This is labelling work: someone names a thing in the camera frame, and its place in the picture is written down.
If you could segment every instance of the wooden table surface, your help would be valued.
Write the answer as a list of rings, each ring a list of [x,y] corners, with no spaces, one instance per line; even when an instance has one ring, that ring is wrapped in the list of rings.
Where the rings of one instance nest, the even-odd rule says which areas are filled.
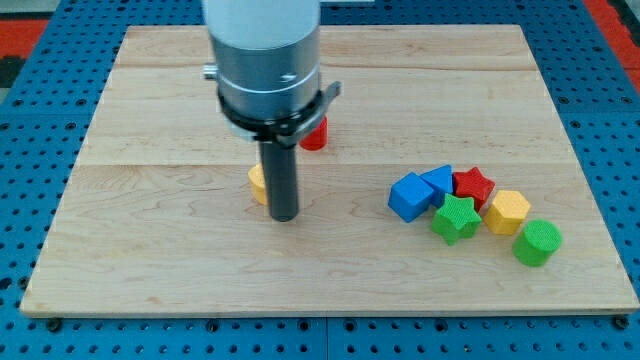
[[[256,145],[217,108],[203,27],[131,27],[22,301],[34,317],[624,313],[638,300],[518,26],[324,27],[343,82],[298,150],[301,214],[251,198]],[[479,166],[562,248],[542,268],[482,224],[449,247],[386,205],[409,171]]]

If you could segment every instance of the blue block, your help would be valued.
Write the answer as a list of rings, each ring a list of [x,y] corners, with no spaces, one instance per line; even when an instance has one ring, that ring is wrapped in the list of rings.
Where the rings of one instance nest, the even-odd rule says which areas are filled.
[[[453,170],[451,165],[444,165],[427,171],[420,177],[435,190],[431,199],[433,206],[441,207],[444,204],[444,194],[453,194]]]
[[[391,187],[389,207],[404,221],[411,222],[429,208],[433,188],[411,172]]]

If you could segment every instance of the green block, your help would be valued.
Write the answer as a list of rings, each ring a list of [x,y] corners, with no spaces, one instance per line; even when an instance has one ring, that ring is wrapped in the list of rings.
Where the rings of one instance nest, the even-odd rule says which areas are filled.
[[[546,220],[529,222],[513,244],[513,255],[527,266],[542,266],[562,245],[560,230]]]
[[[445,194],[444,204],[431,222],[431,230],[441,235],[449,246],[460,239],[472,238],[482,220],[473,204],[473,198],[461,199]]]

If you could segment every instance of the toy block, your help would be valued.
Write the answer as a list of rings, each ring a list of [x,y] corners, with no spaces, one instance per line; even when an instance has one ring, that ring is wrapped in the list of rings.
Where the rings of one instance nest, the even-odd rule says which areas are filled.
[[[327,117],[322,119],[320,125],[311,134],[300,141],[300,147],[309,151],[317,151],[327,145],[329,123]]]
[[[453,194],[453,173],[451,165],[444,165],[420,175],[433,190],[431,204],[437,208],[444,204],[444,194]]]
[[[562,245],[560,230],[546,220],[533,220],[513,243],[513,255],[527,266],[542,266]]]
[[[480,211],[482,205],[487,202],[495,185],[495,182],[482,175],[478,167],[467,172],[453,173],[454,195],[473,198],[476,211]]]
[[[411,222],[429,208],[433,188],[411,172],[391,187],[389,207],[404,221]]]
[[[251,183],[251,194],[262,205],[267,205],[267,189],[264,182],[262,164],[257,164],[249,170],[249,182]]]
[[[484,222],[496,235],[513,235],[529,213],[531,204],[519,191],[500,190],[493,199]]]
[[[444,195],[444,204],[431,222],[431,230],[441,235],[449,246],[459,239],[472,238],[482,221],[473,209],[472,198],[458,198],[451,194]]]

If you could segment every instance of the yellow hexagon block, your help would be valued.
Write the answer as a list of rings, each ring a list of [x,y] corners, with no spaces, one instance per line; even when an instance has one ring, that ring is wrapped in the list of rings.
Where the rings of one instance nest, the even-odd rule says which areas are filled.
[[[258,164],[249,170],[249,182],[251,183],[251,194],[262,205],[267,205],[267,190],[264,182],[262,164]]]
[[[519,191],[500,190],[484,215],[484,222],[496,235],[513,235],[530,208],[531,204]]]

